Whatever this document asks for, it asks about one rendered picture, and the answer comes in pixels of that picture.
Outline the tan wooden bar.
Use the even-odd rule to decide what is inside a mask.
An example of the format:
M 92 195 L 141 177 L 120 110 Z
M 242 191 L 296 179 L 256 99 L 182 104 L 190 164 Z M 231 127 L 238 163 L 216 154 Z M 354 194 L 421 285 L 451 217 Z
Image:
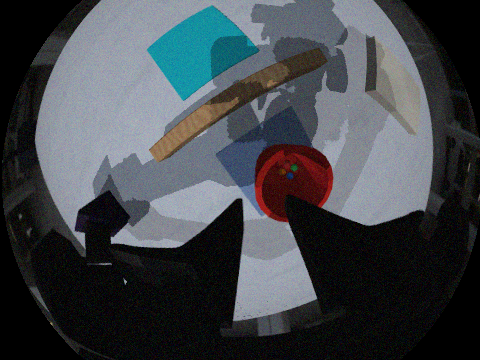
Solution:
M 168 131 L 167 135 L 153 144 L 149 148 L 149 152 L 157 163 L 168 159 L 189 141 L 207 131 L 211 125 L 243 107 L 248 101 L 255 100 L 271 89 L 303 76 L 305 73 L 316 71 L 325 63 L 328 63 L 327 57 L 320 51 L 320 48 L 315 48 L 312 51 L 288 57 L 283 61 L 277 61 L 277 63 L 237 81 L 225 91 L 217 93 L 195 112 L 189 113 L 171 131 Z

